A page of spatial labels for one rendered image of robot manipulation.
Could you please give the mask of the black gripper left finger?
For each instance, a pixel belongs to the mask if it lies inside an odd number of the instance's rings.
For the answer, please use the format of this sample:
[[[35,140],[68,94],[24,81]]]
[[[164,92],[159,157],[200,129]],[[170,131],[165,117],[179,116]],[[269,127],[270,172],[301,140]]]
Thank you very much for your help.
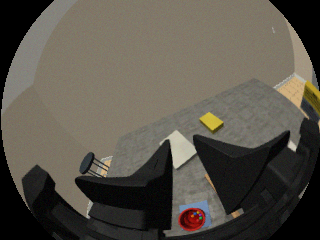
[[[172,149],[165,139],[151,159],[132,176],[77,176],[75,183],[92,203],[148,211],[163,229],[172,225]]]

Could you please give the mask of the red cup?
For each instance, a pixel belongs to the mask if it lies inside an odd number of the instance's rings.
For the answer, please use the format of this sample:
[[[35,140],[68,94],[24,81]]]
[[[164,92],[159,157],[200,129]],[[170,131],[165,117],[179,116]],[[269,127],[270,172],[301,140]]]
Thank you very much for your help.
[[[197,213],[195,217],[191,217],[191,215],[195,215],[195,212],[197,211],[201,213],[201,216],[203,216],[203,220],[199,219],[199,213]],[[200,220],[200,223],[197,223],[197,219]],[[201,211],[201,209],[199,208],[188,208],[180,213],[179,221],[177,221],[177,223],[180,223],[181,229],[184,228],[187,232],[195,232],[195,229],[201,229],[201,227],[203,227],[205,220],[207,219],[205,219],[204,211]]]

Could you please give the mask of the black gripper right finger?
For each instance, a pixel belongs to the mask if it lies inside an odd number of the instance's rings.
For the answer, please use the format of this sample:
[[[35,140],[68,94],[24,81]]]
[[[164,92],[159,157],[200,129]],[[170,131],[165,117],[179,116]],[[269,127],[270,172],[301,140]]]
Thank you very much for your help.
[[[241,203],[256,187],[265,165],[288,147],[291,131],[281,133],[257,148],[240,147],[225,141],[193,135],[193,144],[201,164],[207,171],[213,187],[227,215],[239,211]]]

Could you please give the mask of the yellow rectangular block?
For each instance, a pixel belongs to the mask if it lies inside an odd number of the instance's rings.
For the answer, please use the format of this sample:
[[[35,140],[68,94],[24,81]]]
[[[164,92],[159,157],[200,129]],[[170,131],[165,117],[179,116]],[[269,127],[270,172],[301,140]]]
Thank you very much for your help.
[[[217,117],[213,116],[211,112],[208,112],[207,115],[200,117],[200,123],[212,133],[215,133],[224,127],[224,121],[217,119]]]

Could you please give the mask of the brown wooden bar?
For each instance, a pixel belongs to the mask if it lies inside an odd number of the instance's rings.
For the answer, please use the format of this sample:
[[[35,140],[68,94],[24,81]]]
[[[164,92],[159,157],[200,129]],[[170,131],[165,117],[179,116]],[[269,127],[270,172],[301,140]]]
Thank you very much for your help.
[[[205,179],[205,180],[207,180],[209,185],[211,185],[211,187],[213,189],[215,189],[215,187],[213,187],[211,179],[209,179],[208,173],[205,173],[204,177],[207,177],[207,179]],[[236,211],[236,212],[231,213],[231,215],[233,216],[233,219],[236,219],[236,217],[240,216],[240,213],[239,213],[239,211]]]

